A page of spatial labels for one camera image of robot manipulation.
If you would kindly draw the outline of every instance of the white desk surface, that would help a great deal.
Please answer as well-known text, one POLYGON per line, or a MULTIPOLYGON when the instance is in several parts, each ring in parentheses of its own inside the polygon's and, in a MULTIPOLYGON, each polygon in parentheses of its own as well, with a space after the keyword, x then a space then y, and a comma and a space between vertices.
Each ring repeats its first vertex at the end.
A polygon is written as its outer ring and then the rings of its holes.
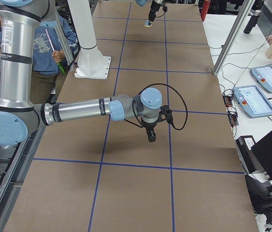
MULTIPOLYGON (((225 43, 226 38, 235 21, 235 18, 236 16, 233 16, 233 15, 208 14, 206 16, 203 26, 204 26, 208 44, 210 47, 214 47, 214 48, 221 47, 221 45, 225 43)), ((246 19, 246 22, 244 23, 243 28, 241 28, 241 32, 239 32, 229 53, 249 52, 255 48, 261 47, 261 45, 263 45, 263 43, 266 41, 265 37, 261 33, 258 26, 255 26, 252 29, 250 34, 243 33, 243 29, 246 26, 248 20, 249 18, 246 19)), ((228 55, 224 65, 227 63, 232 63, 240 67, 253 68, 253 67, 272 64, 272 59, 267 59, 265 55, 265 52, 267 51, 268 48, 269 48, 269 45, 265 44, 263 47, 259 49, 259 52, 257 49, 252 53, 228 55)), ((221 50, 222 50, 221 48, 210 49, 211 54, 213 55, 212 58, 213 58, 214 64, 218 58, 218 56, 214 56, 214 55, 218 55, 221 52, 221 50)), ((247 86, 247 85, 258 85, 256 80, 254 80, 254 78, 250 74, 249 69, 240 69, 231 64, 228 64, 223 67, 223 71, 224 71, 224 76, 234 83, 236 83, 239 77, 242 75, 236 87, 247 86)), ((222 84, 226 88, 233 88, 233 84, 222 77, 222 71, 219 72, 218 79, 220 84, 222 84)), ((262 89, 262 92, 265 94, 267 98, 272 97, 272 94, 267 93, 264 89, 262 89)), ((239 125, 236 128, 237 133, 235 135, 235 139, 243 135, 252 135, 255 141, 257 142, 263 136, 265 136, 267 133, 269 133, 272 130, 272 121, 270 121, 268 117, 249 118, 244 113, 242 108, 237 104, 237 102, 235 106, 239 116, 238 117, 239 125)))

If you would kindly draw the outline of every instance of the tablet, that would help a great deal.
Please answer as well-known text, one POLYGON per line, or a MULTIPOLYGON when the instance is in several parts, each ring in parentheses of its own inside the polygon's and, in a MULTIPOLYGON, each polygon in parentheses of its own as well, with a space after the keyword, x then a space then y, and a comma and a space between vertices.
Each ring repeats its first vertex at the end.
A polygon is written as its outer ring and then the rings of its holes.
POLYGON ((272 93, 272 66, 262 66, 251 69, 252 76, 269 93, 272 93))
POLYGON ((272 115, 272 104, 258 86, 235 87, 233 95, 248 116, 254 118, 272 115))

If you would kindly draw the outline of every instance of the red object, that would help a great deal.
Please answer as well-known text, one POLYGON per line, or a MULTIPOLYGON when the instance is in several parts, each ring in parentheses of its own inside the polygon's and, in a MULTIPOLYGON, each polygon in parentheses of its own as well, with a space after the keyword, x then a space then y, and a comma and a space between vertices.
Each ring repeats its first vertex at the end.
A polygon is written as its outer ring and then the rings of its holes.
POLYGON ((201 10, 201 20, 204 21, 205 20, 205 17, 208 13, 208 9, 209 9, 209 6, 210 6, 210 0, 205 0, 204 3, 203 3, 203 6, 202 6, 202 10, 201 10))

